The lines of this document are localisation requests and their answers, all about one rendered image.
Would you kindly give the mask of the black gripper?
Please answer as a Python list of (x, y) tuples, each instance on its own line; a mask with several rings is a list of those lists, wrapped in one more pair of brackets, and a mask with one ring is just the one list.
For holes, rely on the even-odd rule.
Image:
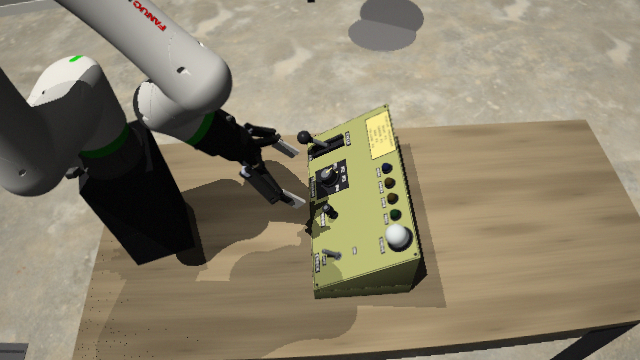
[[(275, 133), (274, 128), (253, 126), (249, 123), (245, 123), (242, 127), (236, 123), (236, 130), (230, 144), (219, 156), (229, 161), (238, 161), (242, 165), (242, 171), (239, 172), (239, 175), (246, 179), (270, 204), (273, 205), (280, 200), (297, 209), (306, 203), (305, 200), (282, 190), (262, 160), (261, 148), (270, 145), (290, 158), (300, 153), (300, 150), (280, 139), (279, 133), (277, 135)], [(262, 138), (254, 139), (252, 136)], [(259, 166), (254, 169), (253, 166), (258, 163)]]

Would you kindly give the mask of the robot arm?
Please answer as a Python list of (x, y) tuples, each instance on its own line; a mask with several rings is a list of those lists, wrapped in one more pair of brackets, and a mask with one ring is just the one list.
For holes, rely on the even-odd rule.
[[(143, 126), (212, 157), (227, 148), (236, 119), (220, 109), (230, 96), (232, 75), (219, 55), (150, 0), (54, 1), (148, 77), (133, 97)], [(90, 57), (53, 63), (27, 101), (0, 67), (0, 185), (15, 195), (43, 195), (64, 176), (74, 179), (83, 171), (98, 180), (126, 174), (144, 152), (140, 133), (131, 128), (101, 66)]]

